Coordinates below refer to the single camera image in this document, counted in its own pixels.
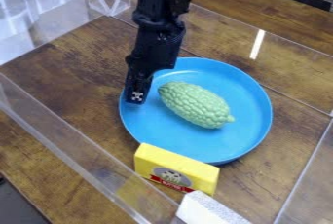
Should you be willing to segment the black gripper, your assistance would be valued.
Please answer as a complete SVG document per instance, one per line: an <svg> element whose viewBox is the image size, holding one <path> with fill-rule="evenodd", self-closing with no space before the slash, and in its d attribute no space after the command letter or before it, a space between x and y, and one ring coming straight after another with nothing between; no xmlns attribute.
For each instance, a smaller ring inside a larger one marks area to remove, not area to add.
<svg viewBox="0 0 333 224"><path fill-rule="evenodd" d="M182 14L189 12L191 0L138 0L132 20L138 35L124 80L124 101L143 104L151 89L154 73L175 64L186 33Z"/></svg>

